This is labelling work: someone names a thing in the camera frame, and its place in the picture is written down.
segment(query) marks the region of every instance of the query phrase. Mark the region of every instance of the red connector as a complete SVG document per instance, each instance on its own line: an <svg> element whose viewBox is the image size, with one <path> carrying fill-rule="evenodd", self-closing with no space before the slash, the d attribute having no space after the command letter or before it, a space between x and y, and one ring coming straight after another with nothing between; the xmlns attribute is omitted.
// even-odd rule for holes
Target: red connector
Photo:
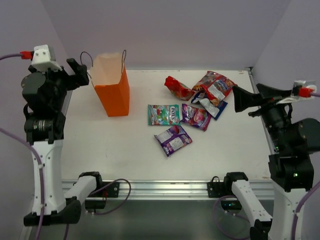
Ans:
<svg viewBox="0 0 320 240"><path fill-rule="evenodd" d="M307 87L301 87L299 89L299 93L298 93L298 96L299 97L302 97L302 98L310 98L311 97L311 93L313 92L314 90L311 89L311 88L307 88Z"/></svg>
<svg viewBox="0 0 320 240"><path fill-rule="evenodd" d="M30 59L34 57L34 52L33 51L21 51L22 54L21 59Z"/></svg>

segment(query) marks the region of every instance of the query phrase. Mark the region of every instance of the gift bag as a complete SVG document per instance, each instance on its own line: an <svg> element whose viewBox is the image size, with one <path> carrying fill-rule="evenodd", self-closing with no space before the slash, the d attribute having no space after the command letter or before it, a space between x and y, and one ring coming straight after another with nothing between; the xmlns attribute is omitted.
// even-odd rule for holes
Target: gift bag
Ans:
<svg viewBox="0 0 320 240"><path fill-rule="evenodd" d="M94 90L109 117L129 114L130 87L125 67L126 55L126 50L122 54L100 54L90 69Z"/></svg>

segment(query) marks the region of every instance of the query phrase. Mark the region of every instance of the white table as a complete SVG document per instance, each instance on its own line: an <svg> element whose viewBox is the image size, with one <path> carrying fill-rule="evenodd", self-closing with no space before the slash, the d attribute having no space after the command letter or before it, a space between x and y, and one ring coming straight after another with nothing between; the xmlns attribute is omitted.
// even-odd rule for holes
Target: white table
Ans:
<svg viewBox="0 0 320 240"><path fill-rule="evenodd" d="M252 92L247 71L216 71ZM255 108L235 113L234 96L218 121L206 132L183 124L193 143L166 157L154 135L170 126L149 126L147 105L187 103L164 86L172 76L188 87L205 70L128 70L130 112L108 117L92 85L72 93L64 128L62 179L77 179L82 172L99 171L103 179L210 180L227 172L245 172L252 180L269 178L270 154L262 121L249 117Z"/></svg>

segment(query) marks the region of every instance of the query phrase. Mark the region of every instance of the candy package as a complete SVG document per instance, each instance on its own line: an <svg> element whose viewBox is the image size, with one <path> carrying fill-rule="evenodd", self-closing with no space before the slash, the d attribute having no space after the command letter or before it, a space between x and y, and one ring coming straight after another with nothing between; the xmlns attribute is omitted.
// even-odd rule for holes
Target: candy package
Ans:
<svg viewBox="0 0 320 240"><path fill-rule="evenodd" d="M219 116L221 115L221 113L224 111L224 109L228 105L227 102L221 101L218 104L218 106L216 107L211 103L211 101L208 98L203 98L203 99L199 100L199 102L205 108L205 110L207 110L211 114L211 116L214 118L214 120L218 120Z"/></svg>
<svg viewBox="0 0 320 240"><path fill-rule="evenodd" d="M229 78L219 74L215 80L209 84L201 84L205 93L207 94L209 100L213 103L215 107L229 95L233 86L236 84Z"/></svg>
<svg viewBox="0 0 320 240"><path fill-rule="evenodd" d="M191 100L191 103L192 104L200 104L200 100L201 99L207 99L208 98L208 96L207 96L207 94L204 92L204 91L198 91L195 95L194 95L194 97L193 97L193 99Z"/></svg>
<svg viewBox="0 0 320 240"><path fill-rule="evenodd" d="M207 71L206 75L204 75L203 78L201 78L200 81L198 81L192 88L194 91L203 91L204 88L201 86L202 84L209 85L214 82L217 76L219 76L219 73L216 73L214 71Z"/></svg>
<svg viewBox="0 0 320 240"><path fill-rule="evenodd" d="M172 126L159 135L154 135L166 156L192 143L191 138L181 126Z"/></svg>
<svg viewBox="0 0 320 240"><path fill-rule="evenodd" d="M180 125L179 106L148 105L149 125Z"/></svg>
<svg viewBox="0 0 320 240"><path fill-rule="evenodd" d="M204 109L182 104L181 123L189 124L197 129L206 131L211 120L211 115Z"/></svg>
<svg viewBox="0 0 320 240"><path fill-rule="evenodd" d="M195 94L195 91L191 90L172 76L168 76L165 79L164 85L167 86L174 96L181 100L189 101L189 99Z"/></svg>

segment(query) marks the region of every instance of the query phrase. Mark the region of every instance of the snack bag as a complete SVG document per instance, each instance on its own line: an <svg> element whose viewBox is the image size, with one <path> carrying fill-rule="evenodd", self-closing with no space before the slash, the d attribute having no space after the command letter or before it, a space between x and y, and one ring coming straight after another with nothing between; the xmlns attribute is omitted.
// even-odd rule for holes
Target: snack bag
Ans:
<svg viewBox="0 0 320 240"><path fill-rule="evenodd" d="M202 84L209 85L210 83L213 83L216 77L220 75L219 73L216 73L214 71L207 71L206 75L204 75L203 78L201 78L200 81L198 81L192 88L194 91L203 91L204 88L201 86Z"/></svg>
<svg viewBox="0 0 320 240"><path fill-rule="evenodd" d="M188 88L186 85L182 84L172 76L168 76L165 79L164 85L167 86L167 88L174 96L181 100L189 101L193 94L195 94L195 91L192 91L190 88Z"/></svg>
<svg viewBox="0 0 320 240"><path fill-rule="evenodd" d="M211 120L211 115L204 109L182 104L181 123L189 124L197 129L206 131Z"/></svg>
<svg viewBox="0 0 320 240"><path fill-rule="evenodd" d="M179 106L148 105L149 125L180 125Z"/></svg>
<svg viewBox="0 0 320 240"><path fill-rule="evenodd" d="M166 156L192 143L191 138L181 126L172 126L159 135L154 135Z"/></svg>
<svg viewBox="0 0 320 240"><path fill-rule="evenodd" d="M236 84L229 78L219 74L219 76L217 76L213 82L209 84L205 83L201 86L205 90L205 93L207 94L209 100L213 103L215 107L217 107L218 104L226 96L229 95L229 93L232 90L232 87L236 86Z"/></svg>
<svg viewBox="0 0 320 240"><path fill-rule="evenodd" d="M199 104L200 102L200 100L201 99L207 99L208 98L208 96L207 96L207 94L204 92L204 91L198 91L195 95L194 95L194 97L193 97L193 99L191 100L191 103L192 104Z"/></svg>
<svg viewBox="0 0 320 240"><path fill-rule="evenodd" d="M214 120L218 120L223 110L228 105L227 102L221 101L217 107L215 107L208 98L203 98L199 101L201 105L207 110Z"/></svg>

